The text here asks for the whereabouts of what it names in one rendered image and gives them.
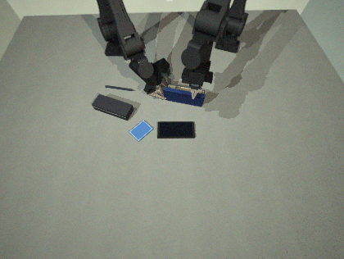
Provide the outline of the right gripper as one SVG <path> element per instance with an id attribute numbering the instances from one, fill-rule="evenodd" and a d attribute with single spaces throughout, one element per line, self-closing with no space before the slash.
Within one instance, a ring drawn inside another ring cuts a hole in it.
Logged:
<path id="1" fill-rule="evenodd" d="M 153 96 L 153 97 L 157 97 L 157 98 L 161 98 L 161 99 L 166 99 L 164 98 L 164 93 L 161 90 L 161 87 L 156 89 L 157 85 L 161 85 L 162 87 L 167 87 L 168 85 L 168 80 L 167 77 L 164 76 L 158 76 L 157 81 L 154 84 L 148 84 L 140 75 L 139 77 L 146 83 L 144 91 L 149 95 L 149 96 Z M 166 86 L 161 82 L 162 80 L 165 81 Z M 160 95 L 158 95 L 157 93 L 159 93 Z"/>

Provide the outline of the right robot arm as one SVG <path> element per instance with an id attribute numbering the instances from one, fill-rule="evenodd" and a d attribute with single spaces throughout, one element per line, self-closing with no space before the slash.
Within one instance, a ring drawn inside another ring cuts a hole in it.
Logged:
<path id="1" fill-rule="evenodd" d="M 97 18 L 100 23 L 99 28 L 101 32 L 103 31 L 102 36 L 105 41 L 109 42 L 108 47 L 106 44 L 106 56 L 124 57 L 126 61 L 131 60 L 129 68 L 150 85 L 157 81 L 158 75 L 170 76 L 170 64 L 165 58 L 152 64 L 144 55 L 145 43 L 129 19 L 123 0 L 97 1 L 100 16 Z M 133 37 L 124 39 L 126 35 Z"/>

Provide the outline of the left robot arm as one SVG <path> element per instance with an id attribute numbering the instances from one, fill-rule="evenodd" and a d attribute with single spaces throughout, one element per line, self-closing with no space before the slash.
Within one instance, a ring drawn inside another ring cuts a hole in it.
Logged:
<path id="1" fill-rule="evenodd" d="M 207 80 L 211 61 L 203 62 L 210 59 L 213 42 L 216 42 L 216 49 L 237 53 L 240 44 L 238 37 L 243 31 L 245 26 L 243 24 L 248 16 L 248 13 L 244 12 L 245 1 L 233 0 L 231 7 L 231 0 L 203 2 L 194 21 L 193 39 L 188 42 L 187 48 L 181 55 L 183 65 L 188 68 L 187 77 L 191 89 L 201 89 L 203 81 Z"/>

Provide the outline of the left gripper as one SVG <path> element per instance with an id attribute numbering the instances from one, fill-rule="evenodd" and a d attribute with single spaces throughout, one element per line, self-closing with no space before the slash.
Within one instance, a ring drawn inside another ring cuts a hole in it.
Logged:
<path id="1" fill-rule="evenodd" d="M 206 62 L 209 62 L 209 61 L 210 61 L 210 59 L 207 60 L 207 61 L 204 61 L 203 63 L 206 63 Z M 187 77 L 187 73 L 188 73 L 188 68 L 184 67 L 183 73 L 182 73 L 182 77 L 181 77 L 182 83 L 188 84 L 188 79 L 189 79 L 189 77 Z M 207 80 L 204 80 L 203 82 L 207 82 L 207 83 L 212 84 L 212 80 L 213 80 L 213 72 L 209 71 Z M 188 86 L 189 86 L 189 84 L 188 84 Z M 189 88 L 190 88 L 190 87 L 189 87 Z M 191 89 L 191 88 L 190 88 L 190 91 L 191 91 L 191 93 L 192 93 L 192 99 L 194 99 L 194 98 L 196 97 L 197 93 L 200 91 L 200 89 L 195 90 L 195 89 Z M 194 91 L 195 91 L 195 92 L 194 92 Z"/>

